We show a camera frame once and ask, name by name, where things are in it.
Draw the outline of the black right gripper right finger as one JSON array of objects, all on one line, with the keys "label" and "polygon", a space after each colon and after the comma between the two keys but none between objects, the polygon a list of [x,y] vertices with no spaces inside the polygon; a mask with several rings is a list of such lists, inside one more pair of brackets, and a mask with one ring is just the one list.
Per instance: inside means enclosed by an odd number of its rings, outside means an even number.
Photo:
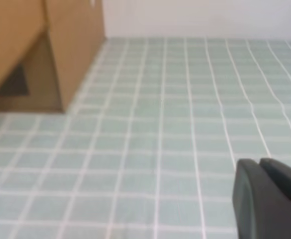
[{"label": "black right gripper right finger", "polygon": [[269,214],[277,209],[291,213],[291,167],[272,158],[262,158],[259,166],[263,173],[259,212]]}]

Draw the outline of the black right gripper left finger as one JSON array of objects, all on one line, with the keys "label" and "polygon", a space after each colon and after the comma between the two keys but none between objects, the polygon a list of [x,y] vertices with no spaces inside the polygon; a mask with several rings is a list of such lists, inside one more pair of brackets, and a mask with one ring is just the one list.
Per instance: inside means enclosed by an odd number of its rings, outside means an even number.
[{"label": "black right gripper left finger", "polygon": [[291,239],[291,167],[239,159],[232,202],[240,239]]}]

